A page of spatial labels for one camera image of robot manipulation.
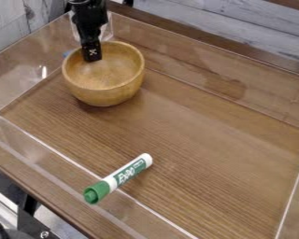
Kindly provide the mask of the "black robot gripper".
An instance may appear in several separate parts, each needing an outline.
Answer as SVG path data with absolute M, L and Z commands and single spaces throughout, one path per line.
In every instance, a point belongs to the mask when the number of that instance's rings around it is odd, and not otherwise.
M 68 0 L 73 11 L 72 22 L 81 39 L 83 56 L 87 62 L 103 58 L 100 34 L 108 23 L 106 0 Z

